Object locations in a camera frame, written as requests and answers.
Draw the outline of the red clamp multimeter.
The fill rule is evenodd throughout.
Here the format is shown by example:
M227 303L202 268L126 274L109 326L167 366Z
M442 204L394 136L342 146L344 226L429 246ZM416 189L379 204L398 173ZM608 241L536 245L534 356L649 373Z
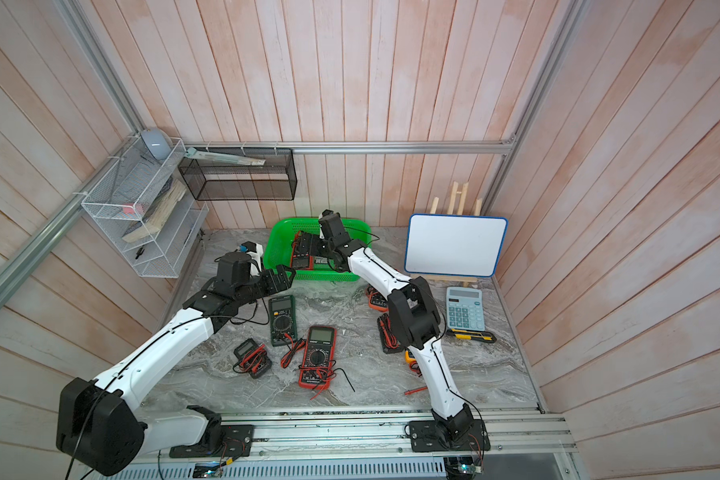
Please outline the red clamp multimeter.
M303 230L298 231L292 242L292 253L290 266L295 270L312 270L314 267L313 258L313 237L314 235Z

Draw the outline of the large red Aneng multimeter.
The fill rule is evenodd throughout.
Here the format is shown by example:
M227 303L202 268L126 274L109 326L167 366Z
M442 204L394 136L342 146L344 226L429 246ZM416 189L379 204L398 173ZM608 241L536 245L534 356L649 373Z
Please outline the large red Aneng multimeter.
M311 326L308 330L305 353L299 366L298 385L305 389L325 390L334 374L336 329L330 326Z

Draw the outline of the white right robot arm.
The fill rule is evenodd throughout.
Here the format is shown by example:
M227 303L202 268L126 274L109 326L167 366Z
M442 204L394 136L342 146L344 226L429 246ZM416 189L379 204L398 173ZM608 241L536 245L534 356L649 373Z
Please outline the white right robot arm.
M319 227L332 266L359 276L386 298L392 333L411 351L422 373L445 445L452 448L476 430L475 440L486 447L482 415L460 394L445 359L441 316L427 280L405 276L379 259L366 243L350 236L337 212L323 211Z

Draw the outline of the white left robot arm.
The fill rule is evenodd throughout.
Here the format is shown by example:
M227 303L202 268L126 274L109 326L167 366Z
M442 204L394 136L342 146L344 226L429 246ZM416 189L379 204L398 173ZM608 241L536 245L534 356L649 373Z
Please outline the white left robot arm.
M164 449L218 454L225 443L218 413L199 405L152 416L137 412L153 387L242 306L288 290L295 276L287 265L261 268L248 251L224 254L216 276L149 340L94 379L75 378L63 388L57 449L106 476L141 454Z

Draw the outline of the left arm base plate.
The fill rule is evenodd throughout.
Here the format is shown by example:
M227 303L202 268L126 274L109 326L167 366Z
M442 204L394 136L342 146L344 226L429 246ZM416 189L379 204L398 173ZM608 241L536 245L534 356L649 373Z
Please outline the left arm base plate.
M212 425L197 442L172 447L169 457L247 457L250 455L254 429L252 424Z

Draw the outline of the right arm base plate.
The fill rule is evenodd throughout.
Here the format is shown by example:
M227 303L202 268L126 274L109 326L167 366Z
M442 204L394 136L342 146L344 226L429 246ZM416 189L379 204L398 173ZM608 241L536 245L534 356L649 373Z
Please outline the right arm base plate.
M432 452L485 452L491 448L481 420L474 420L462 433L451 435L447 428L435 420L416 420L405 427L411 449L417 453Z

